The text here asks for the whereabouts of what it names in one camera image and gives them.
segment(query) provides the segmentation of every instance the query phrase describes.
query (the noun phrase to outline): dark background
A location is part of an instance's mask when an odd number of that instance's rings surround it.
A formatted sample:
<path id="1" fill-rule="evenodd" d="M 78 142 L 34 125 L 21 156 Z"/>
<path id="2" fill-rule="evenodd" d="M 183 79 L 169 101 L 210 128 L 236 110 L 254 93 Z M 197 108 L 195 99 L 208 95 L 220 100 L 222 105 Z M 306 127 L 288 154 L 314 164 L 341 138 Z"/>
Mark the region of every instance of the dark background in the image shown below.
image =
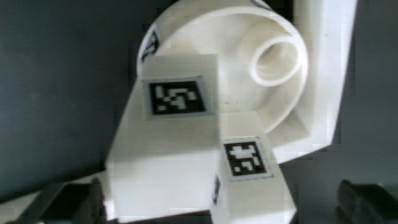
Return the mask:
<path id="1" fill-rule="evenodd" d="M 334 223 L 343 178 L 398 184 L 398 1 L 359 2 L 334 145 L 282 164 L 309 224 Z M 140 39 L 171 3 L 0 1 L 0 201 L 103 169 Z"/>

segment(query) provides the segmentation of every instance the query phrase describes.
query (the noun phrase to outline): hole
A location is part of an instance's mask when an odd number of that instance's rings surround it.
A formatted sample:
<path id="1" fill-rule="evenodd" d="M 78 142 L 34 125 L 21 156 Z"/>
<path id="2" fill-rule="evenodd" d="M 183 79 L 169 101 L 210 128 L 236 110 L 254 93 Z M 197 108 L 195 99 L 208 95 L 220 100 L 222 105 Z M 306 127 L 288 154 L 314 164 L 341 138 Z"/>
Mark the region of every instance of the hole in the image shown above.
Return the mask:
<path id="1" fill-rule="evenodd" d="M 256 75 L 265 83 L 281 84 L 298 69 L 298 52 L 290 42 L 279 42 L 265 49 L 258 64 Z"/>

